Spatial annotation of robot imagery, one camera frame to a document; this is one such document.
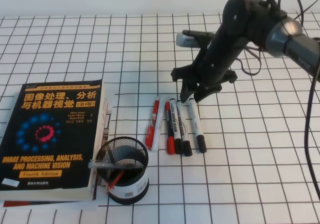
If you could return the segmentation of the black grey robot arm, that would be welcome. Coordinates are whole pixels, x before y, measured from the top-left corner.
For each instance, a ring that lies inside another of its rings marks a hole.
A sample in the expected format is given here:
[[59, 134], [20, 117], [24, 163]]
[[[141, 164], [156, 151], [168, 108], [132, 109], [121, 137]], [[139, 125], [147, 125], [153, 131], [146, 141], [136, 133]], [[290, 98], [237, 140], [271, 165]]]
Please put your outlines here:
[[215, 33], [183, 30], [180, 47], [198, 48], [192, 64], [174, 68], [173, 81], [182, 80], [180, 100], [193, 96], [199, 102], [238, 78], [232, 63], [249, 42], [274, 57], [287, 56], [319, 80], [319, 42], [306, 36], [299, 22], [263, 0], [228, 0]]

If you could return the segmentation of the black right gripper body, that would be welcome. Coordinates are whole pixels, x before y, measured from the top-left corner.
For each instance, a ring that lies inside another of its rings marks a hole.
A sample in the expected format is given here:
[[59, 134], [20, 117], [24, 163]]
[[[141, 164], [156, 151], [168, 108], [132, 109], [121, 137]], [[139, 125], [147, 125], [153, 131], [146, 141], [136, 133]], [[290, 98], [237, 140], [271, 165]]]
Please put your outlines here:
[[192, 64], [172, 70], [172, 80], [187, 80], [203, 86], [234, 83], [238, 77], [230, 66], [238, 56], [236, 41], [226, 31], [218, 30], [211, 43], [199, 50]]

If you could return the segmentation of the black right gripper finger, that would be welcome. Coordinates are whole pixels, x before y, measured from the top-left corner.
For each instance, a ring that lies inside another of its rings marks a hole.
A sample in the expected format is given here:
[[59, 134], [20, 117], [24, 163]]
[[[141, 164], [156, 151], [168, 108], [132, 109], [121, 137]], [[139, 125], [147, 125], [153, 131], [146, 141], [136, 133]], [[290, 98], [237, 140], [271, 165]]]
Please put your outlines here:
[[196, 92], [194, 93], [194, 99], [196, 102], [200, 102], [211, 94], [218, 93], [222, 90], [222, 85], [217, 84], [213, 86], [203, 86], [199, 85]]
[[198, 90], [197, 83], [183, 80], [181, 92], [180, 92], [181, 102], [185, 103], [192, 94], [197, 92], [197, 90]]

